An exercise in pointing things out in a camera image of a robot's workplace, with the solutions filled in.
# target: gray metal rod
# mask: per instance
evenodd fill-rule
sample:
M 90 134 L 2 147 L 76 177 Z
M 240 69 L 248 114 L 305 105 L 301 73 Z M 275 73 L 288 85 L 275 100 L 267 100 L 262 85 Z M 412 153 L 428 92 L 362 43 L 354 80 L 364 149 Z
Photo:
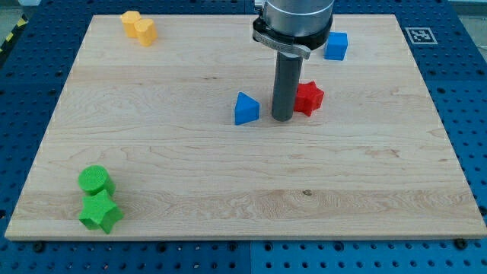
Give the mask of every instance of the gray metal rod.
M 278 121 L 292 118 L 302 64 L 303 58 L 299 56 L 277 52 L 272 117 Z

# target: yellow and black tape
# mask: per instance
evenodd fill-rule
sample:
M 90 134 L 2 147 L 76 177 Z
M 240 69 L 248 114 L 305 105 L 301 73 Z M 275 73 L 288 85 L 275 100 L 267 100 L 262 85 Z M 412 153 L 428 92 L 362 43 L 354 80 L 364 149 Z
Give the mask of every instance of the yellow and black tape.
M 14 45 L 21 37 L 21 34 L 24 32 L 27 23 L 28 19 L 24 14 L 22 15 L 21 19 L 19 19 L 18 22 L 15 24 L 14 29 L 6 36 L 2 46 L 0 46 L 0 69 L 2 68 L 5 61 L 7 61 L 10 52 L 13 50 Z

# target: green star-shaped block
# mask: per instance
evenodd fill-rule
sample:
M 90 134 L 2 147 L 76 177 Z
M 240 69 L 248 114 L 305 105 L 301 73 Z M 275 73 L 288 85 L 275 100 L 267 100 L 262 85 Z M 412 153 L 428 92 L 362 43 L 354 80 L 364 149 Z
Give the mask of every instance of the green star-shaped block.
M 95 196 L 83 197 L 83 210 L 79 215 L 79 221 L 88 229 L 101 228 L 109 234 L 113 225 L 122 218 L 123 213 L 107 190 L 102 190 Z
M 79 187 L 88 195 L 96 195 L 101 190 L 107 190 L 111 196 L 115 192 L 113 183 L 105 167 L 92 165 L 85 168 L 78 177 Z

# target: plastic toy block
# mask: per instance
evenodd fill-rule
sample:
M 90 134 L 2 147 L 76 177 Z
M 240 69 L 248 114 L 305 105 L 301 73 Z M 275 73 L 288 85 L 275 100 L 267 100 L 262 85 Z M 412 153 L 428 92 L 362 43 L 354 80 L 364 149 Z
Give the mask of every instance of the plastic toy block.
M 321 107 L 325 92 L 317 87 L 314 81 L 298 85 L 298 93 L 294 103 L 294 111 L 299 111 L 311 116 L 313 110 Z
M 106 190 L 111 196 L 115 192 L 115 184 L 108 171 L 98 165 L 85 168 L 78 177 L 78 184 L 89 196 L 97 195 L 102 190 Z
M 152 19 L 137 21 L 135 23 L 135 31 L 137 32 L 138 42 L 143 46 L 150 46 L 158 38 L 158 32 Z
M 123 213 L 106 190 L 102 190 L 95 196 L 83 197 L 83 210 L 79 215 L 79 221 L 87 229 L 101 228 L 109 234 L 113 225 L 122 218 Z
M 238 93 L 235 104 L 235 125 L 241 125 L 259 119 L 260 104 L 243 92 Z
M 137 38 L 137 32 L 135 31 L 135 22 L 138 22 L 141 16 L 138 11 L 127 11 L 120 16 L 120 20 L 123 24 L 123 29 L 127 34 L 127 37 Z
M 330 33 L 328 37 L 328 45 L 325 49 L 325 59 L 343 60 L 348 46 L 349 39 L 347 33 Z

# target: wood grain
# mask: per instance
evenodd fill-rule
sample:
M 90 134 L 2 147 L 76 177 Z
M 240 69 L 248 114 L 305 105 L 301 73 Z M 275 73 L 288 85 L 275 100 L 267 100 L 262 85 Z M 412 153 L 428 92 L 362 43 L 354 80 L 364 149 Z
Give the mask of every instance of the wood grain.
M 391 240 L 487 230 L 396 18 L 336 15 L 344 62 L 304 62 L 326 92 L 311 118 L 270 116 L 275 52 L 253 16 L 154 15 L 159 39 L 94 16 L 6 237 L 14 241 Z M 236 94 L 261 119 L 233 124 Z M 77 220 L 76 179 L 102 164 L 125 213 Z

